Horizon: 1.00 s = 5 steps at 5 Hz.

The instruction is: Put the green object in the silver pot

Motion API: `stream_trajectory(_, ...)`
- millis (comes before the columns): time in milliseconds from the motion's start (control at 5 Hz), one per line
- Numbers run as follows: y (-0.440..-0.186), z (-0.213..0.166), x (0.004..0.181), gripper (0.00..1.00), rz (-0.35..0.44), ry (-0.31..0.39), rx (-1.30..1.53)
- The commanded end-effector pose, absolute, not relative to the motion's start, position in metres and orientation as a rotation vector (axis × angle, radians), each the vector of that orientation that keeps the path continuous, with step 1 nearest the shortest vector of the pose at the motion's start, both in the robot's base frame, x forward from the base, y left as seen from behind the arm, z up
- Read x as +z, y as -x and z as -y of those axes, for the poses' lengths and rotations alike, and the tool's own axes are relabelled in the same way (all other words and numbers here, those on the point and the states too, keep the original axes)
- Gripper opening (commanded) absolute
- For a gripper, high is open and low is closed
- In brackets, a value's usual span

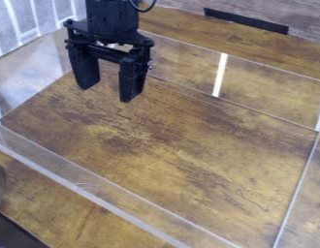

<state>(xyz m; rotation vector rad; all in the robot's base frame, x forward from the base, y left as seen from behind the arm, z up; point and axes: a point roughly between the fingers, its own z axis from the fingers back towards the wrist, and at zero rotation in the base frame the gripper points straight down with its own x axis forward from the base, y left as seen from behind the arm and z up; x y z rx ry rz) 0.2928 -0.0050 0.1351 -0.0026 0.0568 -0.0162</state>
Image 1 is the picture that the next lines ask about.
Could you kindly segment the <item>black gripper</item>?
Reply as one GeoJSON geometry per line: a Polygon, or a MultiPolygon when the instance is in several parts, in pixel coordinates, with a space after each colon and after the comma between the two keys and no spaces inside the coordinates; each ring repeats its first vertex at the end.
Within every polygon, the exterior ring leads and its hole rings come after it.
{"type": "MultiPolygon", "coordinates": [[[[107,56],[120,60],[122,52],[106,45],[129,45],[129,53],[146,64],[153,42],[138,32],[140,14],[146,13],[138,0],[85,0],[85,19],[67,19],[65,48],[78,87],[89,89],[99,81],[98,58],[107,56]]],[[[133,58],[120,62],[118,94],[120,102],[129,103],[142,91],[146,70],[133,58]]]]}

